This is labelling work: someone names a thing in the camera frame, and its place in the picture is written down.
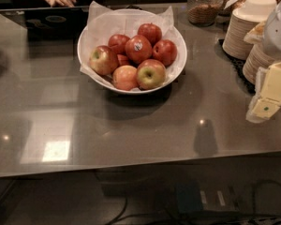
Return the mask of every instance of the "floor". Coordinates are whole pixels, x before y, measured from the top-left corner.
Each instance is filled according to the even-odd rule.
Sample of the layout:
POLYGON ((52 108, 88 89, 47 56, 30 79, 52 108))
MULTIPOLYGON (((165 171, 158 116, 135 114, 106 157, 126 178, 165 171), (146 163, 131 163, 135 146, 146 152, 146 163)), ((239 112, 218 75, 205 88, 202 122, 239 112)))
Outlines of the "floor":
POLYGON ((281 224, 279 153, 0 178, 0 224, 207 225, 250 218, 281 224))

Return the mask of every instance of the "apple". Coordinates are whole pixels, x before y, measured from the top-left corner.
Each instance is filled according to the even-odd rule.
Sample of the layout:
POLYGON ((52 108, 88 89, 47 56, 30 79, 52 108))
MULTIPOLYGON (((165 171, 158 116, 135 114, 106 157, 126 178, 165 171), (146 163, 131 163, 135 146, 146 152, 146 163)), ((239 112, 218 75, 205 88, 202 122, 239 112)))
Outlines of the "apple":
POLYGON ((137 69, 130 65, 118 67, 112 74, 112 83, 115 88, 125 91, 139 87, 137 69))
POLYGON ((119 60, 120 66, 132 65, 131 61, 129 60, 129 58, 126 55, 117 54, 117 56, 118 56, 118 60, 119 60))
POLYGON ((138 66, 137 81, 144 90, 154 89, 166 80, 166 67, 158 60, 147 59, 138 66))
POLYGON ((130 37, 124 34, 114 34, 110 37, 108 45, 116 54, 124 54, 125 45, 129 40, 130 37))
POLYGON ((150 41, 143 35, 136 35, 125 45, 126 55, 136 64, 152 56, 152 46, 150 41))
POLYGON ((142 24, 138 29, 138 34, 147 37, 152 46, 154 46, 162 38, 162 31, 160 27, 153 23, 142 24))
POLYGON ((153 47, 152 56, 164 66, 171 65, 177 57, 177 47, 169 39, 159 40, 153 47))
POLYGON ((112 74, 119 67, 116 53, 108 46, 100 45, 91 51, 90 68, 99 75, 112 74))

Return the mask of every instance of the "stainless steel countertop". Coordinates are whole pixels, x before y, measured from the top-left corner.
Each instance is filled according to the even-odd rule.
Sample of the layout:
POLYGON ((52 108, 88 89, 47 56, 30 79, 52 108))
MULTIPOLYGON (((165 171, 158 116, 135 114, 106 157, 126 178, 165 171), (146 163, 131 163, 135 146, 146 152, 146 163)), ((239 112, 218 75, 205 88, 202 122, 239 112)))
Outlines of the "stainless steel countertop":
MULTIPOLYGON (((155 13, 169 4, 140 5, 155 13)), ((252 98, 218 40, 172 4, 185 71, 151 95, 115 94, 80 73, 71 40, 27 42, 0 15, 0 176, 281 151, 281 111, 245 120, 252 98)))

